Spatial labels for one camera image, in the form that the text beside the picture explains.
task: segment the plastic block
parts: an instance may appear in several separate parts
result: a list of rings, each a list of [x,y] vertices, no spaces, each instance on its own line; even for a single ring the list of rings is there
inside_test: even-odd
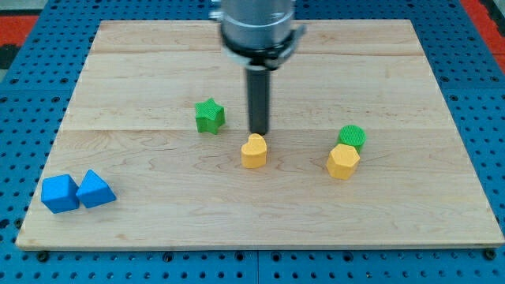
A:
[[[86,208],[99,206],[116,200],[116,196],[109,185],[93,170],[88,170],[79,190],[77,198]]]
[[[40,200],[53,213],[61,213],[78,209],[79,200],[76,192],[77,185],[68,174],[48,177],[42,181]]]
[[[345,144],[356,148],[357,153],[361,153],[363,144],[366,141],[365,131],[359,126],[346,125],[340,129],[337,144]]]
[[[267,164],[267,142],[260,134],[249,135],[249,140],[242,145],[242,166],[256,169]]]
[[[216,104],[213,98],[202,103],[195,103],[196,127],[199,133],[218,133],[218,128],[225,123],[224,107]]]
[[[331,150],[326,167],[333,178],[347,180],[354,174],[359,162],[360,156],[356,148],[338,144]]]

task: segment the wooden board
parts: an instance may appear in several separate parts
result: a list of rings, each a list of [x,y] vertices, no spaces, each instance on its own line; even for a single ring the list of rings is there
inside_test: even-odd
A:
[[[104,21],[45,177],[94,169],[111,204],[53,215],[38,185],[25,250],[428,249],[504,242],[409,21],[305,21],[272,77],[268,163],[241,167],[243,70],[204,21]],[[197,133],[193,104],[224,105]],[[331,178],[338,130],[368,141]]]

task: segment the yellow hexagon block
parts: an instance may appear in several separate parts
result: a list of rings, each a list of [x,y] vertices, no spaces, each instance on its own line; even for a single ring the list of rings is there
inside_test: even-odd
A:
[[[256,169],[267,163],[267,142],[260,134],[249,135],[249,141],[242,145],[242,166]]]
[[[359,162],[360,156],[356,148],[338,144],[331,150],[326,167],[333,178],[347,180],[354,174]]]

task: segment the blue pegboard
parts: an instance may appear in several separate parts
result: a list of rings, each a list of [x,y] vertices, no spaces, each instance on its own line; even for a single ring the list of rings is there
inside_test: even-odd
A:
[[[501,283],[505,249],[22,252],[13,244],[101,20],[206,19],[210,0],[50,0],[0,84],[0,282]],[[458,1],[298,0],[299,19],[411,19],[505,230],[505,77]]]

